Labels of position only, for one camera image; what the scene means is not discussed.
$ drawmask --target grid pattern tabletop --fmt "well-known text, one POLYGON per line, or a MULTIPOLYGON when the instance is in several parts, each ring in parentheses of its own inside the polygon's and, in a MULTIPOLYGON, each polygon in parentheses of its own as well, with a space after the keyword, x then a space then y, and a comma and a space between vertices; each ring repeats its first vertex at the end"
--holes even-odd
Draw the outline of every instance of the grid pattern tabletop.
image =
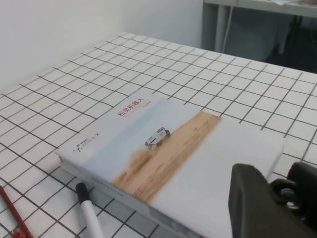
MULTIPOLYGON (((285 137, 272 178, 317 164, 317 75, 122 33, 0 97, 0 185, 35 237, 87 237, 56 148, 136 90, 285 137)), ((175 238, 94 188, 106 238, 175 238)), ((0 237, 17 224, 0 201, 0 237)))

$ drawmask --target black plastic object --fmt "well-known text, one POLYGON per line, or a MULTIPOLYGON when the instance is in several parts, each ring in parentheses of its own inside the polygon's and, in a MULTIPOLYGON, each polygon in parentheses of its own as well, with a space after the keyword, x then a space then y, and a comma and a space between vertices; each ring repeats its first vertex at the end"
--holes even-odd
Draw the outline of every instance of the black plastic object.
MULTIPOLYGON (((312 208, 316 217, 316 192, 308 190, 314 187, 316 191, 317 170, 295 163, 288 178, 295 182, 296 193, 301 194, 301 209, 312 208)), ((285 197, 279 196, 253 166, 233 166, 228 206, 233 238, 317 238, 313 229, 287 206, 285 197)))
POLYGON ((80 182, 76 185, 76 192, 78 196, 79 203, 82 204, 82 202, 89 200, 89 192, 86 188, 86 185, 83 182, 80 182))

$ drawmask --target book cover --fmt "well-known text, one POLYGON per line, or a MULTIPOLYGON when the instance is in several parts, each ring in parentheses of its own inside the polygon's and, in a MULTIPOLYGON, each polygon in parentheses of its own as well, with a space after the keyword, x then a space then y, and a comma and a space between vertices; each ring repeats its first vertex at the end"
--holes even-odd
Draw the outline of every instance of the book cover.
POLYGON ((268 177, 282 149, 282 138, 137 92, 57 154, 184 227, 228 237, 232 166, 251 164, 268 177))

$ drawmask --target sand dune illustration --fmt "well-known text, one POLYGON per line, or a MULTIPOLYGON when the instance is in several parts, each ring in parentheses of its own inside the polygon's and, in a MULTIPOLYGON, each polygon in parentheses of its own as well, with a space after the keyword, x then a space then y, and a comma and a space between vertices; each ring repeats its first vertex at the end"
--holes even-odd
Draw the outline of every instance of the sand dune illustration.
POLYGON ((150 203, 220 120, 209 113, 199 112, 170 137, 164 138, 160 146, 135 151, 113 185, 150 203))

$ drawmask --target black marker cap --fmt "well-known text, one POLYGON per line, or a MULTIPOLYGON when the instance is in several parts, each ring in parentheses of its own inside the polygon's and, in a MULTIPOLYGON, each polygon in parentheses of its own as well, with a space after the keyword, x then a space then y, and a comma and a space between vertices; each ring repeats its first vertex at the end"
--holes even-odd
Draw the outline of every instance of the black marker cap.
POLYGON ((76 185, 76 192, 78 196, 79 203, 82 204, 82 202, 89 200, 89 192, 86 188, 86 185, 83 182, 80 182, 76 185))

